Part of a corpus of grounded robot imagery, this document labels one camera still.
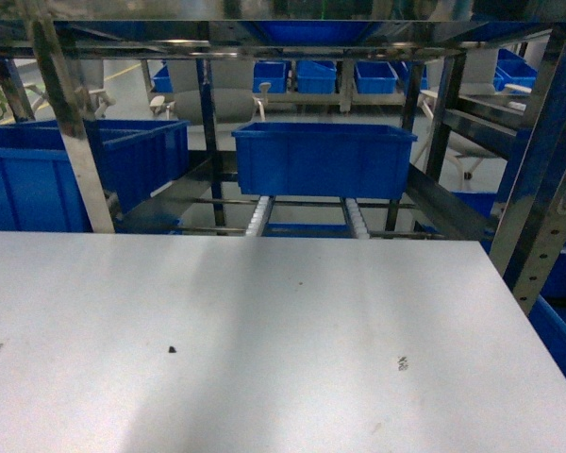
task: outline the floor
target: floor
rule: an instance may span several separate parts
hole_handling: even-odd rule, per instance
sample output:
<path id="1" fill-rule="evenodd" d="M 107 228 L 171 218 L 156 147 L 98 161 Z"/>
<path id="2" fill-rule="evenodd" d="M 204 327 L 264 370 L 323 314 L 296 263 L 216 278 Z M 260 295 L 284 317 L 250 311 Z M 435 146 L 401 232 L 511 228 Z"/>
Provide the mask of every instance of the floor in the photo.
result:
<path id="1" fill-rule="evenodd" d="M 150 62 L 151 73 L 154 74 L 161 67 L 159 61 Z M 111 97 L 117 101 L 116 105 L 107 110 L 109 119 L 152 119 L 156 118 L 148 108 L 147 97 L 145 94 L 142 79 L 142 70 L 136 60 L 108 60 L 104 66 L 105 88 Z M 37 69 L 22 71 L 24 83 L 36 83 L 43 87 L 42 78 Z M 305 107 L 297 109 L 295 106 L 286 106 L 267 110 L 268 121 L 292 121 L 292 122 L 328 122 L 328 123 L 363 123 L 363 124 L 385 124 L 399 126 L 400 107 L 360 107 L 353 108 L 347 114 L 339 114 L 335 108 Z M 37 118 L 54 118 L 54 113 L 47 103 L 44 103 L 37 112 Z M 240 126 L 239 124 L 219 125 L 218 140 L 219 146 L 224 150 L 235 149 L 235 143 L 230 133 Z M 414 133 L 419 141 L 413 145 L 412 159 L 420 148 L 421 143 L 428 134 L 428 120 L 418 114 L 415 120 Z M 189 128 L 190 149 L 205 149 L 203 128 L 191 126 Z M 464 166 L 469 168 L 473 159 L 465 159 Z M 417 164 L 423 165 L 421 159 Z M 464 181 L 463 190 L 466 192 L 495 192 L 503 174 L 505 163 L 501 159 L 486 159 L 474 173 L 474 178 Z M 459 189 L 459 180 L 456 167 L 448 161 L 444 163 L 441 175 L 441 184 L 447 189 L 456 191 Z M 226 198 L 250 198 L 240 193 L 239 187 L 235 183 L 224 184 L 224 194 Z M 251 206 L 227 206 L 227 224 L 230 227 L 245 228 L 251 218 L 253 208 Z M 363 210 L 367 226 L 370 230 L 382 230 L 385 225 L 385 210 Z M 271 217 L 273 222 L 279 223 L 308 223 L 308 224 L 342 224 L 343 217 L 341 210 L 324 208 L 290 208 L 275 207 Z M 397 230 L 408 231 L 411 228 L 412 216 L 410 211 L 401 210 L 398 218 Z M 210 226 L 213 225 L 213 214 L 210 205 L 195 205 L 183 216 L 185 226 Z"/>

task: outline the white table surface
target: white table surface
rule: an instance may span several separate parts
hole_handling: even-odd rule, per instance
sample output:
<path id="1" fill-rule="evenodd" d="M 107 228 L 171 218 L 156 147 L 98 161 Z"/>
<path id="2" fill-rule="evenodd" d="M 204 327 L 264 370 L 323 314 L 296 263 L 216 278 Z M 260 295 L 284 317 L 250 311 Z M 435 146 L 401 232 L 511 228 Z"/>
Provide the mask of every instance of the white table surface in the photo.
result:
<path id="1" fill-rule="evenodd" d="M 0 233 L 0 344 L 0 452 L 566 452 L 477 243 Z"/>

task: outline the stainless steel frame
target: stainless steel frame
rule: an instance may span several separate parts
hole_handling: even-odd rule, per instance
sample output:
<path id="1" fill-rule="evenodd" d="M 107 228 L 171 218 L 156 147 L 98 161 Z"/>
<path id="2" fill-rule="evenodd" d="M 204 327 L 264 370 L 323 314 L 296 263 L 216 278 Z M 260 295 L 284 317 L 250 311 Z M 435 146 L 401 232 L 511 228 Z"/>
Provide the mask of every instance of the stainless steel frame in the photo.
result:
<path id="1" fill-rule="evenodd" d="M 403 4 L 374 0 L 365 2 L 367 8 L 352 2 L 326 2 L 318 10 L 306 7 L 306 2 L 283 3 L 267 0 L 246 8 L 242 0 L 1 0 L 0 83 L 17 121 L 32 119 L 9 60 L 33 55 L 40 62 L 92 227 L 112 232 L 94 163 L 102 158 L 102 147 L 84 81 L 75 69 L 77 60 L 197 59 L 208 152 L 193 171 L 128 213 L 123 225 L 130 230 L 156 225 L 176 228 L 173 222 L 211 187 L 219 226 L 214 231 L 223 234 L 233 231 L 222 227 L 225 201 L 219 202 L 220 182 L 234 180 L 235 175 L 228 166 L 225 171 L 229 162 L 216 143 L 211 59 L 337 59 L 344 62 L 347 73 L 356 59 L 445 57 L 426 171 L 411 167 L 407 192 L 427 217 L 424 221 L 446 237 L 493 240 L 491 259 L 528 311 L 566 237 L 566 0 L 531 0 L 518 8 L 467 0 L 438 2 L 436 8 L 426 8 L 430 2 L 410 0 Z M 264 32 L 262 21 L 280 19 L 353 20 L 364 28 L 350 42 L 301 45 L 274 40 Z M 467 50 L 523 42 L 550 31 L 540 76 L 524 115 L 492 98 L 459 96 Z M 415 114 L 420 68 L 413 66 L 403 110 L 402 126 L 407 130 Z M 358 102 L 350 87 L 347 77 L 333 104 L 347 109 L 350 95 L 351 102 Z M 437 184 L 451 130 L 508 159 L 488 223 Z M 395 225 L 397 205 L 393 200 L 387 205 L 387 230 Z M 421 238 L 427 234 L 386 231 L 375 236 Z"/>

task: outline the chair backrest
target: chair backrest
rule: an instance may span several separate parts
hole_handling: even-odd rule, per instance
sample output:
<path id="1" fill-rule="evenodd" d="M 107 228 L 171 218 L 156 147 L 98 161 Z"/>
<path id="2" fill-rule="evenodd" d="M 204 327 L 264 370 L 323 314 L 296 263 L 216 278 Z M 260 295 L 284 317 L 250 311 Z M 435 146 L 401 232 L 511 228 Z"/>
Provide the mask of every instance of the chair backrest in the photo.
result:
<path id="1" fill-rule="evenodd" d="M 168 72 L 174 92 L 192 92 L 197 87 L 197 66 L 194 60 L 170 60 Z M 211 76 L 214 90 L 234 88 L 249 90 L 254 83 L 254 62 L 244 60 L 213 61 Z"/>
<path id="2" fill-rule="evenodd" d="M 168 72 L 175 93 L 175 114 L 194 125 L 203 123 L 197 65 L 194 60 L 168 61 Z M 254 115 L 254 62 L 241 60 L 211 63 L 216 119 L 222 123 L 246 123 Z"/>
<path id="3" fill-rule="evenodd" d="M 497 49 L 475 49 L 467 53 L 463 79 L 462 94 L 494 94 L 492 85 L 497 67 Z M 443 60 L 437 59 L 427 63 L 427 82 L 430 90 L 438 91 L 441 85 Z"/>

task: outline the yellow floor line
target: yellow floor line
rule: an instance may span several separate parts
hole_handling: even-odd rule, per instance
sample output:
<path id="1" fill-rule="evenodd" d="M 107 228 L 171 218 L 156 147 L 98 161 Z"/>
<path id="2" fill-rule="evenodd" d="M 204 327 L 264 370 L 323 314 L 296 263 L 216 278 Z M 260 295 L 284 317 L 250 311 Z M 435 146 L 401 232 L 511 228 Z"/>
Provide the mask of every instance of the yellow floor line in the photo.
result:
<path id="1" fill-rule="evenodd" d="M 119 77 L 119 76 L 121 76 L 125 73 L 129 73 L 130 71 L 133 71 L 136 68 L 140 68 L 140 67 L 141 67 L 140 63 L 135 64 L 133 66 L 130 66 L 129 68 L 125 68 L 124 70 L 120 71 L 119 73 L 115 73 L 115 74 L 110 75 L 109 77 L 105 77 L 105 81 L 107 82 L 108 80 L 112 80 L 115 77 Z"/>
<path id="2" fill-rule="evenodd" d="M 112 79 L 114 79 L 115 77 L 122 76 L 122 75 L 124 75 L 125 73 L 129 73 L 130 71 L 133 71 L 133 70 L 135 70 L 135 69 L 137 69 L 137 68 L 140 68 L 140 67 L 141 67 L 141 64 L 140 64 L 140 63 L 134 64 L 134 65 L 130 66 L 129 68 L 123 69 L 123 70 L 120 71 L 119 73 L 115 73 L 115 74 L 112 74 L 112 75 L 110 75 L 110 76 L 108 76 L 108 77 L 105 77 L 105 81 L 112 80 Z M 49 106 L 49 104 L 48 104 L 47 102 L 44 102 L 41 106 L 38 107 L 38 110 L 46 109 L 48 106 Z M 14 118 L 7 118 L 6 120 L 0 121 L 0 126 L 1 126 L 1 125 L 10 125 L 10 124 L 12 124 L 12 123 L 14 123 L 14 122 L 15 122 L 15 119 L 14 119 Z"/>

